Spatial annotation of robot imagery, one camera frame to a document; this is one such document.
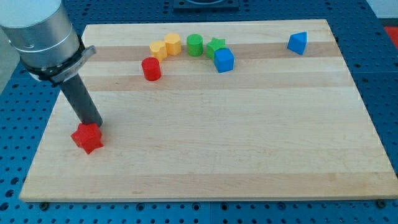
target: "red cylinder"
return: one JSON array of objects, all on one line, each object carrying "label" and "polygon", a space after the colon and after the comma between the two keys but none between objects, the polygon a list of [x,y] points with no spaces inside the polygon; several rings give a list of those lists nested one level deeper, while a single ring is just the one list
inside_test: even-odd
[{"label": "red cylinder", "polygon": [[156,81],[162,76],[160,71],[160,63],[154,57],[145,58],[142,63],[145,79],[148,81]]}]

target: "green block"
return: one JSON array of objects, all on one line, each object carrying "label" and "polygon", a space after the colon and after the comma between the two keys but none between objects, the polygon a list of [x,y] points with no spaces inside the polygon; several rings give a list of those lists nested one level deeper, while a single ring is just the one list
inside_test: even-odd
[{"label": "green block", "polygon": [[212,40],[206,46],[206,56],[214,61],[214,52],[225,48],[225,39],[212,38]]},{"label": "green block", "polygon": [[203,54],[203,38],[199,34],[191,34],[187,37],[188,54],[198,57]]}]

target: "yellow hexagonal block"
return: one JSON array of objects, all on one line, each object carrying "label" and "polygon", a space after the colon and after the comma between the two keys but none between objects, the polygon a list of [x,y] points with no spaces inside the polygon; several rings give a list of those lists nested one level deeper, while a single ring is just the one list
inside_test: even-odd
[{"label": "yellow hexagonal block", "polygon": [[164,41],[169,55],[178,55],[181,52],[181,39],[178,34],[167,34]]},{"label": "yellow hexagonal block", "polygon": [[160,62],[167,58],[166,43],[162,40],[153,41],[150,43],[150,53],[152,57],[157,58]]}]

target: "light wood grain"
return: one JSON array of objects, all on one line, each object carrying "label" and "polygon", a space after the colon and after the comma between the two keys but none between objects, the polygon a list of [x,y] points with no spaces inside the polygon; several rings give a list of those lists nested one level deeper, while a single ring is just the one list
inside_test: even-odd
[{"label": "light wood grain", "polygon": [[[301,57],[285,46],[303,30]],[[183,51],[162,62],[160,80],[143,78],[150,40],[194,31],[225,36],[235,69],[220,75]],[[105,147],[88,156],[74,145],[79,120],[60,94],[21,199],[397,197],[397,177],[324,20],[93,25],[84,38],[98,47],[80,73],[104,119]]]}]

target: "blue cube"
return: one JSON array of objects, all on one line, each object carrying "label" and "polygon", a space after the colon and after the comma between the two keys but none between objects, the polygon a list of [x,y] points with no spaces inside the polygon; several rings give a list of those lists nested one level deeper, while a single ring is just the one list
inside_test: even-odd
[{"label": "blue cube", "polygon": [[289,44],[287,44],[287,48],[289,50],[294,51],[299,55],[304,54],[305,46],[307,46],[307,32],[291,35]]},{"label": "blue cube", "polygon": [[235,57],[230,49],[219,49],[214,53],[214,65],[218,72],[227,72],[234,69]]}]

